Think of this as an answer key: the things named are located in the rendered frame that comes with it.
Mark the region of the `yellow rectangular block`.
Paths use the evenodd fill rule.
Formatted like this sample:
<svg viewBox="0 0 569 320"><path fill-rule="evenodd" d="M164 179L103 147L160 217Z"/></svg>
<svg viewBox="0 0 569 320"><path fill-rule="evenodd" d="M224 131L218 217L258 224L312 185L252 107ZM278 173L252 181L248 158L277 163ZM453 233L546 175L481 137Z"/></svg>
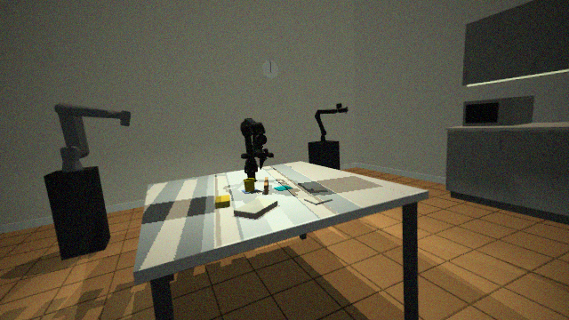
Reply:
<svg viewBox="0 0 569 320"><path fill-rule="evenodd" d="M216 206L216 208L221 208L221 207L228 207L228 206L230 206L230 197L229 197L229 195L216 196L215 206Z"/></svg>

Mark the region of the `yellow cup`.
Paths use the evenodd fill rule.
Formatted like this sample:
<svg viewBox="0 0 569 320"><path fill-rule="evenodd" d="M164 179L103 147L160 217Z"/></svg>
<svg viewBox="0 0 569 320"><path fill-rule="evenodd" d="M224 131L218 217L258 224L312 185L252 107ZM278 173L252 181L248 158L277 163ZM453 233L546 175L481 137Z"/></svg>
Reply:
<svg viewBox="0 0 569 320"><path fill-rule="evenodd" d="M244 189L246 192L252 192L255 190L254 181L255 181L255 179L253 179L253 178L244 179Z"/></svg>

